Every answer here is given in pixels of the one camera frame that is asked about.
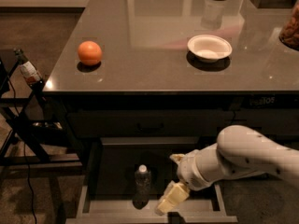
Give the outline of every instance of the brown jar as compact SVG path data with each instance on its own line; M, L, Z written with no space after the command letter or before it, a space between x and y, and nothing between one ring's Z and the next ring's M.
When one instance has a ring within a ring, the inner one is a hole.
M292 16L282 28L280 41L289 48L299 50L299 0L292 9Z

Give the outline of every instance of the drawer handle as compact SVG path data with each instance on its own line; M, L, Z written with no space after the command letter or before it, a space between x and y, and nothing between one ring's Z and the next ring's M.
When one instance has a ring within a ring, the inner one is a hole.
M158 127L142 127L140 123L137 123L139 132L142 133L157 133L163 129L164 125L161 123Z

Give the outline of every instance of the white bowl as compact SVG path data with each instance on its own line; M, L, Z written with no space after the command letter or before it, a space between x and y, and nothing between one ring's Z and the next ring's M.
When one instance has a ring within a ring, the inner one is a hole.
M214 63L228 57L232 47L228 41L215 35L197 35L188 42L188 49L204 63Z

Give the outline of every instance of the floor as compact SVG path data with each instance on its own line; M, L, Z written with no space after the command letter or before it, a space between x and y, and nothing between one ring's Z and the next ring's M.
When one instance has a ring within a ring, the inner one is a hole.
M64 44L71 35L79 13L0 13L0 49L22 48L47 78ZM19 82L17 89L27 89ZM9 126L0 118L0 144ZM46 147L48 152L61 152ZM23 143L9 153L22 155ZM27 166L0 167L0 224L35 223L31 211L32 193L27 183ZM31 165L30 182L35 194L37 223L65 223L74 217L84 175L79 163ZM227 214L241 224L299 223L299 190L273 176L221 181Z

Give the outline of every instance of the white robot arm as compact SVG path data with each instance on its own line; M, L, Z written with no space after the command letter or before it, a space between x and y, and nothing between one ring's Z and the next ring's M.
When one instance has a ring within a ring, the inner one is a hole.
M245 126L229 126L219 133L216 144L170 158L178 165L179 183L169 184L157 205L158 214L187 199L190 189L205 189L223 179L268 173L299 188L299 151Z

